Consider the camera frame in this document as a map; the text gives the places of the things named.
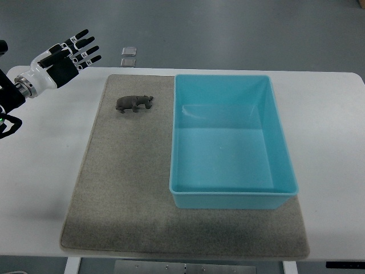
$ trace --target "gray floor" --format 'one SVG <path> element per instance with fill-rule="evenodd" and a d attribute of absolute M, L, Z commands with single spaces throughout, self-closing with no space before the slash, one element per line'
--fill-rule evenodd
<path fill-rule="evenodd" d="M 365 80 L 365 10 L 357 0 L 2 0 L 0 26 L 9 45 L 0 59 L 5 72 L 89 29 L 100 67 L 120 66 L 122 48 L 135 46 L 136 67 L 346 71 Z M 84 259 L 80 273 L 112 273 L 113 262 Z M 2 256 L 0 273 L 63 273 L 64 264 Z M 271 267 L 282 273 L 279 264 Z M 365 273 L 328 270 L 325 263 L 298 263 L 298 270 Z"/>

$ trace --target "gray animal figurine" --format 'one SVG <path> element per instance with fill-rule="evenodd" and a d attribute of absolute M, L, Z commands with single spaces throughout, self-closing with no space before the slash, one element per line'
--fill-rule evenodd
<path fill-rule="evenodd" d="M 131 108 L 133 112 L 138 112 L 138 105 L 144 104 L 147 109 L 150 109 L 152 107 L 151 101 L 153 99 L 153 96 L 124 96 L 119 98 L 116 101 L 115 109 L 119 110 L 121 113 L 124 113 L 125 109 Z"/>

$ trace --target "blue plastic bin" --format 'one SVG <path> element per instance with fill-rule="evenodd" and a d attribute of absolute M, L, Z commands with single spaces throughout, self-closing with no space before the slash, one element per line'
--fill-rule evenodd
<path fill-rule="evenodd" d="M 264 75 L 177 75 L 170 191 L 179 208 L 275 209 L 298 193 Z"/>

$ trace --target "robotic hand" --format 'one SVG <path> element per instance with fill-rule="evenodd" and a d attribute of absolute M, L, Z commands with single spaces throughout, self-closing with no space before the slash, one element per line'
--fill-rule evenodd
<path fill-rule="evenodd" d="M 99 47 L 94 46 L 82 53 L 79 51 L 94 41 L 94 37 L 81 39 L 88 33 L 83 30 L 61 44 L 38 55 L 30 64 L 29 71 L 21 73 L 13 84 L 0 70 L 0 139 L 9 136 L 20 128 L 22 121 L 8 113 L 24 104 L 26 98 L 34 98 L 46 89 L 62 87 L 75 78 L 79 71 L 101 59 L 95 56 L 87 59 Z M 7 44 L 0 40 L 0 56 L 7 51 Z M 8 120 L 13 126 L 4 132 Z"/>

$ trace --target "gray carpet mat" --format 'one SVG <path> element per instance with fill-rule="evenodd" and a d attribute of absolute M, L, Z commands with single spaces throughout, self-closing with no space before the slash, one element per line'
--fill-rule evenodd
<path fill-rule="evenodd" d="M 65 251 L 155 259 L 298 260 L 298 198 L 275 210 L 179 209 L 169 191 L 172 76 L 111 75 L 60 237 Z M 126 95 L 152 108 L 115 110 Z"/>

